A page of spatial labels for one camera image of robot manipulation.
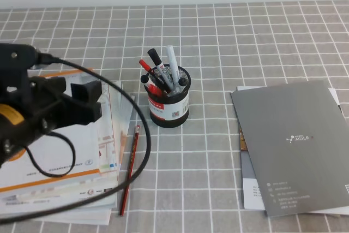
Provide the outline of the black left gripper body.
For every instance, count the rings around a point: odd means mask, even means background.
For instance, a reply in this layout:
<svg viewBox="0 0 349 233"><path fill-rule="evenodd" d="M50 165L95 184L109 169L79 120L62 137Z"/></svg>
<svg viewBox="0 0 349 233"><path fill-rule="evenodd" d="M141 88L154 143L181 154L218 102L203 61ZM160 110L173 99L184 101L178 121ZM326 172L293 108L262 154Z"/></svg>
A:
<svg viewBox="0 0 349 233"><path fill-rule="evenodd" d="M21 107L27 114L30 124L39 126L40 130L47 134L52 130L76 124L87 126L102 116L100 102L84 103L65 92L38 90L35 84L31 83L32 100Z"/></svg>

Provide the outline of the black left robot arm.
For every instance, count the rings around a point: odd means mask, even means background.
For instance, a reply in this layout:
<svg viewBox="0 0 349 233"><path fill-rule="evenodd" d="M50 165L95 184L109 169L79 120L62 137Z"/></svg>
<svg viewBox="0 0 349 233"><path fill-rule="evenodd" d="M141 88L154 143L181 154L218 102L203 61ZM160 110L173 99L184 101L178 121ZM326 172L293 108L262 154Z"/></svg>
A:
<svg viewBox="0 0 349 233"><path fill-rule="evenodd" d="M71 83L70 95L65 93L66 87L64 77L32 77L27 102L23 102L25 96L21 89L1 96L3 108L13 112L11 115L1 113L1 163L44 135L60 138L74 150L73 143L56 129L96 122L102 116L98 101L102 85L98 80ZM13 119L15 113L19 114L19 121Z"/></svg>

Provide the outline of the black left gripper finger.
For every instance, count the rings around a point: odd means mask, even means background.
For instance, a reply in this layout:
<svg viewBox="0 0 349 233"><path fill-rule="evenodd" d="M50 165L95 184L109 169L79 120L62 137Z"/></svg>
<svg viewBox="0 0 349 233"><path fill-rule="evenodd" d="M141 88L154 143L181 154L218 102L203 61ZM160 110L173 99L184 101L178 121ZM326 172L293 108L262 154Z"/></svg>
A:
<svg viewBox="0 0 349 233"><path fill-rule="evenodd" d="M64 77L51 77L45 78L41 76L34 76L29 78L30 83L35 84L38 90L47 89L49 91L55 91L64 93L67 88L66 80Z"/></svg>
<svg viewBox="0 0 349 233"><path fill-rule="evenodd" d="M72 83L71 96L84 103L97 103L102 94L102 84L95 80L84 84Z"/></svg>

